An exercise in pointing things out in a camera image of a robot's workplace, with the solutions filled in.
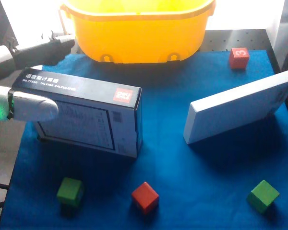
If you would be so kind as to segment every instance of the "number 3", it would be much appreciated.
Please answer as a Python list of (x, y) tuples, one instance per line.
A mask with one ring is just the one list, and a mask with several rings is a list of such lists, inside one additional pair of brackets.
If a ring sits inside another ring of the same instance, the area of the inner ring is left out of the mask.
[(244, 50), (237, 50), (236, 51), (237, 56), (240, 56), (241, 54), (244, 56), (244, 55), (246, 55), (246, 52)]

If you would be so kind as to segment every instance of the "red cube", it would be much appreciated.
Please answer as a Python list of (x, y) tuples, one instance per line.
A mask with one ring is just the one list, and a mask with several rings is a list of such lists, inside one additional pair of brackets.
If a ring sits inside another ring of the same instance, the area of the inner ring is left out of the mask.
[(131, 197), (137, 207), (139, 207), (144, 214), (149, 213), (159, 203), (158, 193), (156, 193), (146, 182), (134, 190)]
[(250, 55), (247, 48), (233, 48), (229, 56), (229, 63), (232, 69), (246, 69)]

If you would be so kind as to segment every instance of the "cube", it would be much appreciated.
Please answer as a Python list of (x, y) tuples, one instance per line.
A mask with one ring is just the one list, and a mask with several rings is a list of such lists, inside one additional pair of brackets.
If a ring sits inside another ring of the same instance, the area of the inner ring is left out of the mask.
[(65, 177), (57, 193), (57, 199), (64, 205), (78, 207), (84, 187), (81, 181)]
[(229, 63), (232, 69), (246, 69), (250, 59), (247, 48), (233, 48), (229, 55)]
[(263, 214), (278, 196), (279, 192), (263, 180), (251, 191), (246, 200)]
[(131, 194), (134, 203), (144, 214), (149, 213), (159, 203), (159, 195), (152, 189), (147, 182), (141, 184)]

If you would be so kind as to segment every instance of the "robotic arm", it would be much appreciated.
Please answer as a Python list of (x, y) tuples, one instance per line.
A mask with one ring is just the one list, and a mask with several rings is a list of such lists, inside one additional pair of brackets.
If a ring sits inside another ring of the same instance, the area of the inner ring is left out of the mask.
[[(18, 69), (36, 65), (57, 65), (74, 46), (70, 35), (50, 38), (34, 46), (0, 46), (0, 80)], [(14, 92), (0, 86), (0, 120), (17, 119), (22, 121), (45, 121), (59, 113), (56, 103), (46, 97)]]

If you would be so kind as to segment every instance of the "green cube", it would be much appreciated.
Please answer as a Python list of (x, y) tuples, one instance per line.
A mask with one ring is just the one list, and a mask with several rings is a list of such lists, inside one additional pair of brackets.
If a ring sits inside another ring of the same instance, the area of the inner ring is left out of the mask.
[(258, 212), (264, 213), (278, 196), (279, 192), (263, 180), (251, 191), (246, 200)]
[(58, 190), (57, 198), (62, 204), (78, 207), (83, 192), (84, 187), (81, 181), (65, 177)]

